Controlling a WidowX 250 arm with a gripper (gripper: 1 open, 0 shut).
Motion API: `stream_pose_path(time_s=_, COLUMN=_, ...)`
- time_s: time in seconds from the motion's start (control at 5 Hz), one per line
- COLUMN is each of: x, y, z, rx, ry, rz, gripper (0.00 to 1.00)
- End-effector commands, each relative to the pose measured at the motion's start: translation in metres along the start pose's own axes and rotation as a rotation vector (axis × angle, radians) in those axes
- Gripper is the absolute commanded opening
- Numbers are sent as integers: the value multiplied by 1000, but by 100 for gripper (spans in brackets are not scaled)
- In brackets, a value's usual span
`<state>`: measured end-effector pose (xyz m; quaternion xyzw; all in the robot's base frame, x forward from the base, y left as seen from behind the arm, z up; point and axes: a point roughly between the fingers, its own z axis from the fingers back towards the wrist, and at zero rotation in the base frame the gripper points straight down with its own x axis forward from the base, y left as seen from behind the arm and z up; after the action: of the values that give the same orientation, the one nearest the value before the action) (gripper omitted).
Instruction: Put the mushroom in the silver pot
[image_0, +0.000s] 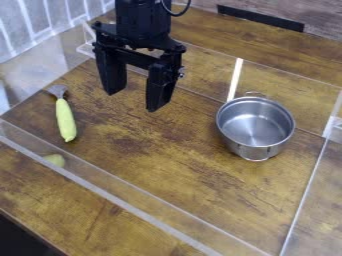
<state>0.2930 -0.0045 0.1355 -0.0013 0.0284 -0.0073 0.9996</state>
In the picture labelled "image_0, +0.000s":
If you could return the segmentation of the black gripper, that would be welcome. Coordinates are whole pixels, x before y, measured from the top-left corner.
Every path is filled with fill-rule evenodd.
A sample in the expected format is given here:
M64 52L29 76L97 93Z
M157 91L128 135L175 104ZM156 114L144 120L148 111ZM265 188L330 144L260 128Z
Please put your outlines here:
M185 46L171 38L172 0L116 0L116 22L96 21L93 53L102 89L116 94L127 85L127 66L148 70L145 106L155 112L169 101L181 76Z

